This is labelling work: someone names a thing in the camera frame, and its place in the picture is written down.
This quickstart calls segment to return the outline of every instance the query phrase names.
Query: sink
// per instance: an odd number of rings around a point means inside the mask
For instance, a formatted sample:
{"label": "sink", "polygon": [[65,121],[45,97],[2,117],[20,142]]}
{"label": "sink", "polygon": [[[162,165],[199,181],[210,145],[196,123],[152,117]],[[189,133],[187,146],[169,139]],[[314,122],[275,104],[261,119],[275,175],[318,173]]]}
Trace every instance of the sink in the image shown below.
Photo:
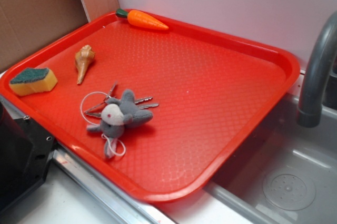
{"label": "sink", "polygon": [[287,94],[206,186],[253,223],[337,220],[337,112],[304,128],[297,103]]}

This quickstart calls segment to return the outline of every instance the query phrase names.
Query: plastic tray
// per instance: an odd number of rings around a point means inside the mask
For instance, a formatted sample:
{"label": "plastic tray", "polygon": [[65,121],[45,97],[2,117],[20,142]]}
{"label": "plastic tray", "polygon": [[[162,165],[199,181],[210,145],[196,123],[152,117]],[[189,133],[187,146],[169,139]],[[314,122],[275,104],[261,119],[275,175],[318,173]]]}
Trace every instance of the plastic tray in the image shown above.
{"label": "plastic tray", "polygon": [[[131,196],[160,202],[201,188],[300,69],[281,49],[153,16],[170,30],[136,28],[114,13],[104,15],[13,66],[0,79],[0,92]],[[74,57],[86,44],[96,52],[95,62],[77,85]],[[49,67],[57,85],[51,92],[17,97],[8,83],[26,67]],[[80,103],[93,91],[107,93],[116,80],[115,97],[129,88],[160,105],[151,108],[150,122],[120,138],[125,156],[108,160],[105,140],[86,131]],[[85,108],[104,98],[90,97]]]}

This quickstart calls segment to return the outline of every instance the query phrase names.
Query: sponge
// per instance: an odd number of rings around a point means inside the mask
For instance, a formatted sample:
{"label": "sponge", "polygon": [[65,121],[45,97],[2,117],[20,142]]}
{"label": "sponge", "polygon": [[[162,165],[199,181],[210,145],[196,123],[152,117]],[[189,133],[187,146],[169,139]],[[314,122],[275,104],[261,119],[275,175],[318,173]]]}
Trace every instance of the sponge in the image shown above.
{"label": "sponge", "polygon": [[26,68],[9,82],[9,87],[19,96],[51,91],[57,78],[49,68]]}

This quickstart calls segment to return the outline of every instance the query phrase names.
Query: conch shell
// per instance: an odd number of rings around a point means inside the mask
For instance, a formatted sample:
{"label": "conch shell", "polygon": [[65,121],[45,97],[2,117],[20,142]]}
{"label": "conch shell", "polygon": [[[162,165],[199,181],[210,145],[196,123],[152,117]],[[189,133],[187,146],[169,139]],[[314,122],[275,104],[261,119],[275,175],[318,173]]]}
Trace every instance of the conch shell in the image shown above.
{"label": "conch shell", "polygon": [[80,85],[84,79],[85,73],[89,65],[94,60],[95,53],[90,45],[85,45],[79,52],[75,54],[75,65],[78,70],[77,84]]}

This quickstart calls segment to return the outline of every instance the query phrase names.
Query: orange carrot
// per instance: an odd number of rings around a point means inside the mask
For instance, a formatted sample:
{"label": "orange carrot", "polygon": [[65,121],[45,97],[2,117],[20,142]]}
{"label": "orange carrot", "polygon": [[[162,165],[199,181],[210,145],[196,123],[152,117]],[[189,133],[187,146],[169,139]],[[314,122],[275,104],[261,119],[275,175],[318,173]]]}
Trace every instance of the orange carrot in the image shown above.
{"label": "orange carrot", "polygon": [[156,30],[168,30],[169,27],[163,24],[162,22],[158,21],[151,15],[148,15],[139,10],[131,10],[127,12],[123,9],[117,9],[116,16],[127,18],[128,22],[131,25],[141,27],[141,28],[150,28]]}

